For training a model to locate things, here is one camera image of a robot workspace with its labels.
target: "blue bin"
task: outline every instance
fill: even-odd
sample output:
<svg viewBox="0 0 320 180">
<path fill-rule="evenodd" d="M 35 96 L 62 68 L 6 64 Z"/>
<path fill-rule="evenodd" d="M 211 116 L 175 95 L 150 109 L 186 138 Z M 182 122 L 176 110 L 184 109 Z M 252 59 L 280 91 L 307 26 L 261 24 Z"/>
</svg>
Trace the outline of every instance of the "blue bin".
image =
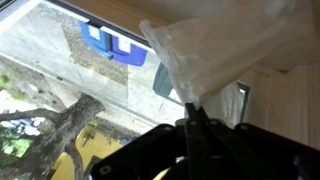
<svg viewBox="0 0 320 180">
<path fill-rule="evenodd" d="M 79 21 L 84 41 L 95 51 L 125 64 L 142 66 L 147 50 Z"/>
</svg>

